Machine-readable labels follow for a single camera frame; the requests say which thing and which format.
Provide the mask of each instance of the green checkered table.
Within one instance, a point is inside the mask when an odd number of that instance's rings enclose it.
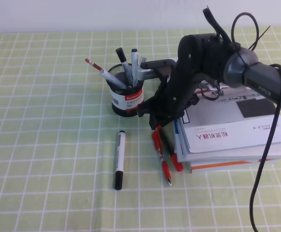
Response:
[[[190,174],[171,166],[169,187],[149,117],[117,116],[105,80],[84,61],[108,70],[120,46],[128,60],[134,47],[148,60],[176,57],[183,35],[209,31],[0,34],[0,232],[252,231],[256,168]],[[236,40],[248,47],[254,29],[236,29]],[[281,27],[269,29],[256,53],[281,64]],[[145,99],[158,84],[144,83]],[[124,183],[115,191],[119,130]],[[265,167],[254,205],[259,231],[281,232],[281,161]]]

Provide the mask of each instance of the marker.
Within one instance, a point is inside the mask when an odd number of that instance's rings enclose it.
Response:
[[[119,88],[127,88],[127,86],[121,82],[120,80],[118,80],[116,77],[114,77],[113,75],[111,75],[108,71],[105,71],[104,69],[102,69],[100,66],[98,66],[96,63],[92,62],[91,60],[89,60],[88,58],[85,59],[85,61],[90,64],[92,67],[96,68],[97,70],[99,70],[100,74],[108,81],[112,82],[114,85],[118,86]]]
[[[139,53],[137,51],[137,48],[132,49],[131,60],[132,60],[133,87],[135,87],[137,84],[136,70],[137,70],[137,66],[139,64]]]
[[[121,130],[121,131],[119,131],[119,134],[118,134],[117,165],[116,165],[116,173],[115,173],[115,190],[122,189],[125,146],[126,146],[126,133],[124,132],[124,130]]]
[[[116,49],[116,53],[120,59],[120,62],[125,70],[126,76],[130,82],[130,85],[133,86],[133,75],[129,66],[129,63],[126,60],[126,56],[123,52],[123,49],[121,47]]]

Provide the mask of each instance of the black cable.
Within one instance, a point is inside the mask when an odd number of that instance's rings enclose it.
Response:
[[[257,42],[258,42],[258,40],[259,40],[260,30],[259,30],[259,28],[258,28],[258,24],[257,24],[257,21],[256,21],[255,17],[254,17],[252,14],[248,13],[248,12],[240,13],[240,14],[237,15],[236,18],[234,19],[234,22],[233,22],[233,24],[232,24],[232,29],[231,29],[231,38],[232,38],[232,42],[233,42],[233,45],[235,45],[234,30],[235,30],[235,25],[236,25],[236,23],[237,23],[237,20],[238,20],[240,17],[244,16],[244,15],[249,16],[249,17],[252,19],[252,21],[254,22],[254,24],[255,24],[256,39],[255,39],[255,42],[253,43],[253,47],[252,47],[252,49],[251,49],[252,51],[254,51],[254,49],[255,49],[256,46],[257,46]]]
[[[271,66],[275,67],[275,68],[278,68],[277,71],[279,72],[279,75],[281,77],[281,65],[279,65],[279,64],[271,64]],[[265,146],[262,158],[261,158],[260,166],[258,167],[258,170],[257,170],[254,186],[253,186],[253,189],[252,189],[252,192],[251,192],[251,196],[250,196],[250,205],[249,205],[250,222],[251,222],[252,228],[253,228],[253,230],[255,232],[257,232],[257,228],[255,226],[254,218],[253,218],[253,201],[254,201],[254,197],[255,197],[255,193],[256,193],[258,184],[260,182],[260,178],[261,178],[262,170],[263,170],[266,158],[267,158],[267,154],[268,154],[268,151],[269,151],[272,139],[274,137],[275,129],[276,129],[278,118],[279,118],[279,114],[280,114],[280,109],[281,109],[281,88],[280,88],[280,97],[279,97],[279,101],[277,103],[274,119],[272,120],[272,125],[271,125],[271,129],[270,129],[270,132],[269,132],[269,136],[268,136],[268,139],[267,139],[267,142],[266,142],[266,146]]]
[[[269,25],[268,28],[266,28],[266,30],[260,35],[260,37],[258,37],[257,40],[254,41],[254,43],[248,48],[249,50],[254,46],[254,44],[255,44],[256,42],[258,42],[258,41],[262,38],[262,36],[268,31],[269,28],[270,28],[270,25]]]
[[[237,54],[238,54],[239,58],[241,59],[242,63],[244,64],[245,68],[247,68],[246,62],[243,60],[243,58],[241,57],[241,55],[240,55],[240,53],[239,53],[240,46],[236,45],[235,36],[234,36],[235,25],[236,25],[236,23],[237,23],[237,20],[238,20],[240,17],[244,16],[244,15],[249,16],[249,17],[252,19],[252,21],[254,22],[254,24],[255,24],[256,39],[255,39],[255,42],[253,43],[253,47],[252,47],[252,49],[251,49],[252,51],[253,51],[253,50],[256,48],[256,46],[257,46],[257,42],[258,42],[258,40],[259,40],[260,30],[259,30],[259,27],[258,27],[258,24],[257,24],[257,21],[256,21],[255,17],[254,17],[252,14],[248,13],[248,12],[242,12],[242,13],[240,13],[239,15],[237,15],[236,18],[234,19],[233,24],[232,24],[232,28],[231,28],[231,38],[232,38],[233,47],[236,49]]]
[[[214,98],[208,97],[208,96],[206,96],[206,95],[204,94],[203,89],[200,88],[200,93],[201,93],[202,97],[203,97],[204,99],[206,99],[206,100],[209,100],[209,101],[215,101],[215,100],[217,100],[217,99],[220,97],[220,92],[221,92],[221,91],[220,91],[220,83],[218,83],[217,86],[215,86],[215,87],[216,87],[216,89],[218,90],[218,96],[216,96],[216,97],[214,97]]]
[[[237,22],[237,20],[238,20],[241,16],[243,16],[243,15],[249,16],[249,17],[253,20],[253,22],[254,22],[254,24],[255,24],[255,29],[256,29],[256,40],[255,40],[255,42],[249,47],[249,49],[251,49],[252,51],[256,48],[257,42],[258,42],[258,41],[260,40],[260,38],[267,32],[267,30],[270,28],[270,26],[262,33],[261,36],[259,36],[259,27],[258,27],[258,24],[257,24],[257,22],[256,22],[256,20],[255,20],[255,18],[254,18],[254,16],[253,16],[252,14],[243,12],[243,13],[239,14],[239,15],[235,18],[235,20],[234,20],[234,22],[233,22],[233,25],[232,25],[232,29],[231,29],[232,43],[233,43],[234,48],[236,49],[236,52],[238,53],[238,56],[240,57],[241,61],[243,62],[244,66],[245,66],[245,69],[247,70],[249,67],[248,67],[247,64],[244,62],[243,58],[241,57],[241,55],[240,55],[240,53],[239,53],[240,46],[236,45],[235,36],[234,36],[234,29],[235,29],[236,22]],[[271,66],[277,68],[277,71],[279,72],[279,75],[280,75],[280,77],[281,77],[281,65],[279,65],[279,64],[272,64]],[[251,222],[251,225],[252,225],[252,228],[253,228],[254,232],[258,232],[258,230],[257,230],[257,228],[256,228],[256,225],[255,225],[255,222],[254,222],[254,217],[253,217],[253,202],[254,202],[254,197],[255,197],[255,194],[256,194],[256,191],[257,191],[258,184],[259,184],[260,179],[261,179],[262,170],[263,170],[263,167],[264,167],[266,158],[267,158],[267,154],[268,154],[268,152],[269,152],[270,145],[271,145],[272,139],[273,139],[273,137],[274,137],[274,133],[275,133],[275,130],[276,130],[277,122],[278,122],[278,119],[279,119],[280,110],[281,110],[281,88],[280,88],[279,101],[277,102],[277,107],[276,107],[275,115],[274,115],[274,118],[273,118],[273,121],[272,121],[272,124],[271,124],[271,129],[270,129],[270,132],[269,132],[269,135],[268,135],[268,139],[267,139],[267,142],[266,142],[266,145],[265,145],[265,149],[264,149],[264,152],[263,152],[261,161],[260,161],[259,168],[258,168],[258,170],[257,170],[257,174],[256,174],[256,177],[255,177],[255,182],[254,182],[253,189],[252,189],[252,191],[251,191],[251,196],[250,196],[250,204],[249,204],[250,222]]]

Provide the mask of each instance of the black mesh pen holder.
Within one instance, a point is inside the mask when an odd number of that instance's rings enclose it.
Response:
[[[128,85],[128,79],[121,64],[111,67],[108,72]],[[144,93],[142,90],[144,81],[138,81],[135,87],[128,87],[125,89],[119,88],[108,80],[106,80],[106,82],[111,88],[112,110],[123,117],[137,115],[136,107],[144,101]]]

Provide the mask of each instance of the pen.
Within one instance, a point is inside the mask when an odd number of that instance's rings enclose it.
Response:
[[[159,132],[160,138],[162,140],[162,143],[164,144],[164,146],[166,147],[169,155],[170,155],[170,159],[173,162],[176,170],[178,172],[181,172],[183,170],[183,164],[182,163],[178,163],[177,160],[177,154],[175,153],[175,147],[171,145],[171,143],[169,142],[168,137],[166,136],[166,134],[163,131],[163,128],[161,127],[161,125],[157,126],[157,131]]]
[[[162,169],[165,175],[165,178],[167,179],[169,185],[171,186],[171,177],[170,177],[170,173],[169,173],[169,167],[168,164],[166,163],[164,156],[163,156],[163,152],[162,152],[162,144],[159,138],[159,132],[154,131],[152,133],[152,139],[155,143],[155,149],[157,150],[158,153],[160,153],[160,161],[162,164]]]
[[[131,60],[132,60],[132,75],[133,75],[133,87],[137,85],[137,78],[136,78],[136,70],[139,64],[139,55],[138,55],[137,48],[133,48],[131,51]]]
[[[120,62],[122,64],[122,67],[124,68],[125,70],[125,73],[126,73],[126,76],[130,82],[130,85],[133,86],[133,76],[132,76],[132,72],[131,72],[131,69],[130,69],[130,66],[129,66],[129,63],[127,62],[126,60],[126,56],[123,52],[123,49],[121,47],[117,48],[116,49],[116,53],[120,59]]]
[[[117,147],[117,165],[115,173],[115,189],[122,189],[123,180],[123,163],[125,157],[125,146],[126,146],[126,133],[124,130],[119,131],[118,134],[118,147]]]
[[[92,62],[91,60],[89,60],[88,58],[85,59],[85,61],[90,64],[92,67],[96,68],[97,70],[99,70],[100,74],[108,81],[112,82],[114,85],[118,86],[119,88],[127,88],[127,86],[121,82],[120,80],[118,80],[116,77],[114,77],[113,75],[111,75],[108,71],[105,71],[104,69],[102,69],[100,66],[98,66],[96,63]]]

